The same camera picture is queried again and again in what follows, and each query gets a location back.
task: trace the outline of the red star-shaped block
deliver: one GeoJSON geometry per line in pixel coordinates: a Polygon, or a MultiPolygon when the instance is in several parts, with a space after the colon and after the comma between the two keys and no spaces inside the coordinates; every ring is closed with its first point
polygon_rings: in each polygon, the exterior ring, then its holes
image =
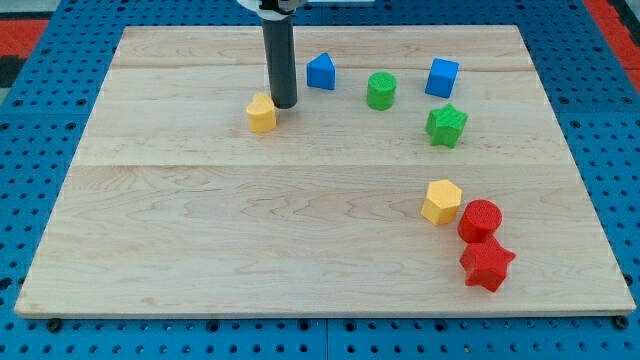
{"type": "Polygon", "coordinates": [[[493,236],[481,243],[470,243],[460,257],[467,272],[467,286],[481,285],[495,292],[507,277],[507,267],[516,254],[503,248],[493,236]]]}

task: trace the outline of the blue block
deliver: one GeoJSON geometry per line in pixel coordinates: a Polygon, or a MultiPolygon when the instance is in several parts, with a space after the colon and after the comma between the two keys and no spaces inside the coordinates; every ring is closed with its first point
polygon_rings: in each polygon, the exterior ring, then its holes
{"type": "Polygon", "coordinates": [[[307,64],[307,86],[335,90],[336,68],[329,53],[323,53],[307,64]]]}
{"type": "Polygon", "coordinates": [[[425,94],[448,98],[458,75],[458,63],[444,59],[433,59],[425,94]]]}

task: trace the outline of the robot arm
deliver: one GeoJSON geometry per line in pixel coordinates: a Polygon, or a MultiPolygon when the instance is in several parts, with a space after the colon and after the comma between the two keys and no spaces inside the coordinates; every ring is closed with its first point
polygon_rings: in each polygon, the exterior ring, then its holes
{"type": "Polygon", "coordinates": [[[278,108],[288,109],[298,102],[296,60],[291,14],[307,0],[238,0],[262,18],[271,97],[278,108]]]}

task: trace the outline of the yellow block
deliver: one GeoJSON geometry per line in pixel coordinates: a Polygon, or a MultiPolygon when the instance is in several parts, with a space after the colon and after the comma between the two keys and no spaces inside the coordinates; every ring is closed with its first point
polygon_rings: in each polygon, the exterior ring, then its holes
{"type": "Polygon", "coordinates": [[[462,189],[449,180],[432,181],[422,205],[422,216],[434,225],[448,224],[456,219],[462,201],[462,189]]]}
{"type": "Polygon", "coordinates": [[[276,106],[271,97],[258,93],[247,106],[249,129],[253,132],[268,132],[276,128],[276,106]]]}

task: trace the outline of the red surface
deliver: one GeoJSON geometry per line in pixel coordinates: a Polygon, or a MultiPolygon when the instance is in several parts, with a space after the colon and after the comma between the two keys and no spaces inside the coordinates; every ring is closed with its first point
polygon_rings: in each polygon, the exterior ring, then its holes
{"type": "Polygon", "coordinates": [[[467,286],[483,286],[495,292],[507,278],[509,263],[516,254],[506,250],[490,235],[484,242],[471,243],[460,257],[460,264],[467,273],[467,286]]]}
{"type": "Polygon", "coordinates": [[[467,205],[458,224],[458,235],[467,243],[485,241],[502,223],[502,212],[488,200],[474,200],[467,205]]]}
{"type": "Polygon", "coordinates": [[[618,12],[607,0],[584,0],[584,4],[636,90],[640,91],[640,78],[634,73],[634,70],[640,70],[640,48],[633,43],[629,30],[620,22],[618,12]]]}
{"type": "Polygon", "coordinates": [[[28,58],[47,24],[49,20],[0,20],[0,56],[28,58]]]}

